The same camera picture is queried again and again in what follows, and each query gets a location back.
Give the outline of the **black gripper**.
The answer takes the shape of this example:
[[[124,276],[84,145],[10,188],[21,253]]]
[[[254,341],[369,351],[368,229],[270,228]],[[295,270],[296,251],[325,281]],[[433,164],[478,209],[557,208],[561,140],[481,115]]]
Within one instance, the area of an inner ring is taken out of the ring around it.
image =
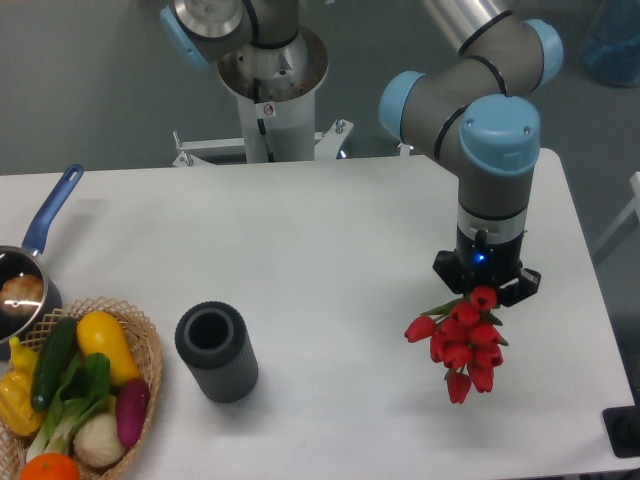
[[[477,247],[474,240],[457,229],[455,251],[439,251],[433,269],[454,294],[470,293],[478,285],[500,286],[498,305],[514,306],[535,295],[541,283],[538,271],[521,268],[523,238],[521,233],[505,243]]]

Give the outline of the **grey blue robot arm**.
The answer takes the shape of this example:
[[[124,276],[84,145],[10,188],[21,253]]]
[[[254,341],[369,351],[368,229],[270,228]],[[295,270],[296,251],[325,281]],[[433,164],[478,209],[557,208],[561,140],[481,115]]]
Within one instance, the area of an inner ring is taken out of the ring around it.
[[[429,1],[426,9],[459,61],[433,78],[398,74],[379,120],[458,180],[456,246],[438,253],[436,273],[456,294],[486,285],[512,306],[540,284],[520,259],[540,153],[540,118],[527,95],[559,71],[562,42],[501,1]],[[300,23],[297,2],[172,1],[160,20],[185,61],[215,66],[235,95],[249,162],[315,157],[315,93],[328,58]]]

